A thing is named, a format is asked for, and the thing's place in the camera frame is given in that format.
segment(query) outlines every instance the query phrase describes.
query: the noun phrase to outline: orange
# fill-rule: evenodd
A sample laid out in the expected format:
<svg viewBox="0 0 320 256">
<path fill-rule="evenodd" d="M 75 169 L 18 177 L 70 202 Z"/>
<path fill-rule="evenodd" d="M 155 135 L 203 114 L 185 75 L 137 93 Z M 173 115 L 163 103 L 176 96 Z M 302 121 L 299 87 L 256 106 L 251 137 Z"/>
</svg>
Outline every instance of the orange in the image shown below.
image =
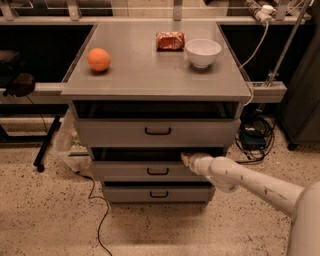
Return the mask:
<svg viewBox="0 0 320 256">
<path fill-rule="evenodd" d="M 101 48 L 93 48 L 88 52 L 87 61 L 95 71 L 105 71 L 109 68 L 111 59 L 109 53 Z"/>
</svg>

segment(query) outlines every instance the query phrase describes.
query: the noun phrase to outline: white plastic bag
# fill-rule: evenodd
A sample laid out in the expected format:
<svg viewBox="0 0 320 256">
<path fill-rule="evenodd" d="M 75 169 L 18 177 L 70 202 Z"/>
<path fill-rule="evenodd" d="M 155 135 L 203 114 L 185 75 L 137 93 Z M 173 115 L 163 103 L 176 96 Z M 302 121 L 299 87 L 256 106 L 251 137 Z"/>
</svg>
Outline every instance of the white plastic bag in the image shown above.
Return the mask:
<svg viewBox="0 0 320 256">
<path fill-rule="evenodd" d="M 74 118 L 67 110 L 59 132 L 54 140 L 53 149 L 73 171 L 81 171 L 89 168 L 90 157 L 87 149 L 81 146 L 74 127 Z"/>
</svg>

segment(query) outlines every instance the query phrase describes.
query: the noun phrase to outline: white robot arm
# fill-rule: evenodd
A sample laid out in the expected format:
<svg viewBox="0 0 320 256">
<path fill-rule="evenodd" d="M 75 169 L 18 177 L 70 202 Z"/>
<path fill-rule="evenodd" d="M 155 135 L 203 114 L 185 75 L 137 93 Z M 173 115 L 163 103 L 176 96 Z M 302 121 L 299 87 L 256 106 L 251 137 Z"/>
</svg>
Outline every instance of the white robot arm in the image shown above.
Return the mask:
<svg viewBox="0 0 320 256">
<path fill-rule="evenodd" d="M 320 255 L 320 182 L 307 188 L 255 172 L 226 157 L 182 153 L 183 163 L 224 192 L 240 185 L 292 218 L 288 256 Z"/>
</svg>

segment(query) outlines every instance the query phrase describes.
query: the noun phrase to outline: cabinet top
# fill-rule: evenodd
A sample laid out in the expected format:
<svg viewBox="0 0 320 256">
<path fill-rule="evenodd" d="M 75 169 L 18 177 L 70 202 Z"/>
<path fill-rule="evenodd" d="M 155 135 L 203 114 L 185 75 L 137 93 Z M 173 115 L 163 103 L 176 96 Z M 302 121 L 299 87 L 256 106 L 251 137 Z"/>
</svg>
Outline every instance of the cabinet top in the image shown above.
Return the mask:
<svg viewBox="0 0 320 256">
<path fill-rule="evenodd" d="M 216 62 L 194 68 L 186 51 L 157 51 L 157 32 L 180 31 L 186 42 L 196 38 L 222 46 Z M 94 73 L 87 54 L 103 48 L 111 56 L 109 69 Z M 250 92 L 214 21 L 110 21 L 97 25 L 75 63 L 62 95 L 93 99 L 220 100 L 245 102 Z"/>
</svg>

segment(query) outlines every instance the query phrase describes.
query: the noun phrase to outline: drawer handle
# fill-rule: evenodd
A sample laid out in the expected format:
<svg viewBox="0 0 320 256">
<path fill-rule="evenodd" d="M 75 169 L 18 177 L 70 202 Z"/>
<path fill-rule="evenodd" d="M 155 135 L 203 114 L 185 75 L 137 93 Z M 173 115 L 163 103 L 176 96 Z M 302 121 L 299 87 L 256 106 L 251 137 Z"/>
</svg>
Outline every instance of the drawer handle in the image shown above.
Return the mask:
<svg viewBox="0 0 320 256">
<path fill-rule="evenodd" d="M 166 191 L 166 192 L 152 192 L 150 191 L 150 197 L 152 198 L 166 198 L 168 197 L 169 195 L 169 192 Z"/>
<path fill-rule="evenodd" d="M 148 135 L 169 135 L 171 133 L 171 128 L 169 127 L 167 132 L 149 132 L 148 128 L 146 127 L 144 128 L 144 132 Z"/>
<path fill-rule="evenodd" d="M 147 173 L 149 175 L 167 175 L 169 173 L 169 168 L 166 168 L 164 172 L 155 172 L 151 168 L 147 168 Z"/>
</svg>

